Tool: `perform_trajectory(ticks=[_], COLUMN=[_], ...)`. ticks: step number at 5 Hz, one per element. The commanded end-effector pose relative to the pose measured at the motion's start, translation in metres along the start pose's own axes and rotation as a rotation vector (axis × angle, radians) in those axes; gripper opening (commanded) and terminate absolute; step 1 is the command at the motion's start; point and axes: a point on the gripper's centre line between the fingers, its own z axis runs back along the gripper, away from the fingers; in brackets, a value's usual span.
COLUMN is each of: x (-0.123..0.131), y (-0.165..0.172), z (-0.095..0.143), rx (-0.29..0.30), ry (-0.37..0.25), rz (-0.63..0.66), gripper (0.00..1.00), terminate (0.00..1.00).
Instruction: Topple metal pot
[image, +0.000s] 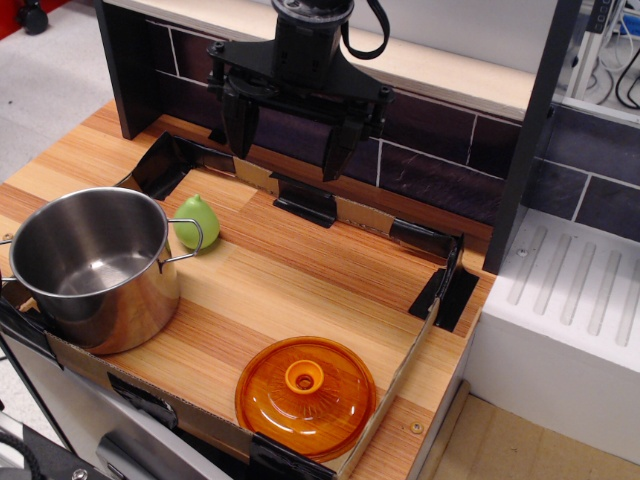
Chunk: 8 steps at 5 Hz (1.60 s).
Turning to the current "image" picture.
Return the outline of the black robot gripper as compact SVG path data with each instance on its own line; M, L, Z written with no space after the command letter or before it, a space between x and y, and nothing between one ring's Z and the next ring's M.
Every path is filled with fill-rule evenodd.
M352 46L352 1L275 1L275 37L269 41L215 41L208 89L221 103L227 143L245 159L256 135L261 107L308 118L331 129L323 156L323 181L337 180L361 135L379 135L392 101L391 87L363 73L350 57L379 57L390 39L381 4L369 2L381 44L369 51Z

